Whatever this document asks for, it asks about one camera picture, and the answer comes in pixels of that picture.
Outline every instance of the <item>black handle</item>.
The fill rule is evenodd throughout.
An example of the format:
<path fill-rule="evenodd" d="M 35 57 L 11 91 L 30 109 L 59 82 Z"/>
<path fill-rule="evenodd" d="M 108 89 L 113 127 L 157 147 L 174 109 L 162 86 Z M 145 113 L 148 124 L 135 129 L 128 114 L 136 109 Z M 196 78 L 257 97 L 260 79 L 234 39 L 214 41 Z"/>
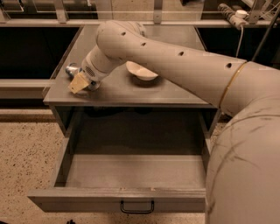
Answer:
<path fill-rule="evenodd" d="M 155 203 L 154 201 L 150 202 L 150 210 L 143 210 L 143 211 L 139 211 L 139 210 L 126 210 L 124 209 L 124 202 L 123 200 L 121 201 L 121 211 L 125 214 L 151 214 L 155 209 Z"/>

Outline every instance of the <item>drawer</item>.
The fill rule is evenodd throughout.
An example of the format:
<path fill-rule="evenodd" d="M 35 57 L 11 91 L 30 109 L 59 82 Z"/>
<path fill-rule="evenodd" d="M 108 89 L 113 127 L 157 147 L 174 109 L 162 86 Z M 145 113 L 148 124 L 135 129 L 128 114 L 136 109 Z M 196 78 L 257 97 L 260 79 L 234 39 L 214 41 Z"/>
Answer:
<path fill-rule="evenodd" d="M 45 212 L 204 212 L 200 118 L 196 108 L 80 108 L 52 187 L 28 196 Z"/>

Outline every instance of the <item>speckled floor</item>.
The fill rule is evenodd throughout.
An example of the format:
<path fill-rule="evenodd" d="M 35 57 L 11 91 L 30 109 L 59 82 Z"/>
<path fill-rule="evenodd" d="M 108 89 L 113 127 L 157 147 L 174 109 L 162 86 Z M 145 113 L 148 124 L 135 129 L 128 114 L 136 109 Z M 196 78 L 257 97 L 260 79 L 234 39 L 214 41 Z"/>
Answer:
<path fill-rule="evenodd" d="M 227 120 L 221 120 L 213 139 Z M 203 213 L 44 213 L 28 198 L 47 188 L 63 135 L 49 109 L 0 110 L 0 221 L 7 223 L 204 223 Z"/>

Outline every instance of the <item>robotic arm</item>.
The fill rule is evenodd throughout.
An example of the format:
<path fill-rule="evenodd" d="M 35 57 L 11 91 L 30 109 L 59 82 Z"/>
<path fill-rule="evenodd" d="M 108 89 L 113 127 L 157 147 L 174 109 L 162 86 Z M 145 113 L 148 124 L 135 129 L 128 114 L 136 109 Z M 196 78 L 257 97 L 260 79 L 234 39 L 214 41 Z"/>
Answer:
<path fill-rule="evenodd" d="M 144 37 L 137 23 L 108 21 L 70 89 L 77 93 L 136 62 L 234 116 L 213 147 L 206 223 L 279 223 L 280 72 L 244 59 Z"/>

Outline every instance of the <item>white bowl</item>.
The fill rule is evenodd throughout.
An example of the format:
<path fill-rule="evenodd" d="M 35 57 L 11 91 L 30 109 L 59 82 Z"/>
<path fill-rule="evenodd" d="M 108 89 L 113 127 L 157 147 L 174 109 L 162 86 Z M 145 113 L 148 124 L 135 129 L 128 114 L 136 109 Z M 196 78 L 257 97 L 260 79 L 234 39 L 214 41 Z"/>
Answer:
<path fill-rule="evenodd" d="M 126 67 L 130 73 L 134 74 L 139 80 L 142 81 L 152 81 L 158 77 L 156 73 L 153 73 L 149 69 L 132 61 L 127 61 Z"/>

